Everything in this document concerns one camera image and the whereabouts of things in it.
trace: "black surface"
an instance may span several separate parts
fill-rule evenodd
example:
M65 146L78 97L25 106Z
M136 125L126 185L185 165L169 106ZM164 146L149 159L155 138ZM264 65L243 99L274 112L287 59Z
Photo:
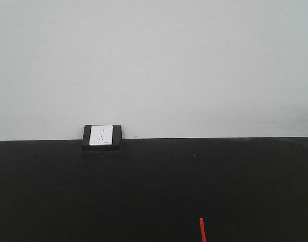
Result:
M0 142L0 241L308 241L308 138Z

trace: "red wire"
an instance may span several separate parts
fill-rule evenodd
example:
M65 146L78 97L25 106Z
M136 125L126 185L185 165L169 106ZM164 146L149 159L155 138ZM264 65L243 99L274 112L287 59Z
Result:
M202 242L206 242L203 218L200 218L200 228L201 228Z

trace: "white wall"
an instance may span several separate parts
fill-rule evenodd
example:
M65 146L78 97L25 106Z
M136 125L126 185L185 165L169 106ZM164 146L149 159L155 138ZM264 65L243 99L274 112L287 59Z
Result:
M308 136L308 1L0 1L0 140Z

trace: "power socket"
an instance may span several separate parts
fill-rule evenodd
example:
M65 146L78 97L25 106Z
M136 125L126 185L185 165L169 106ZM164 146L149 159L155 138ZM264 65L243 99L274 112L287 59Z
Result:
M85 125L82 150L120 150L122 142L121 125Z
M89 145L112 145L113 125L92 125Z

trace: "red object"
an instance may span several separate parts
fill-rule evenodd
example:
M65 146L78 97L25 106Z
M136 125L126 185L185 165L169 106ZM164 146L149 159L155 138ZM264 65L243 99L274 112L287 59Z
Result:
M200 218L200 228L201 228L202 242L206 242L203 218Z

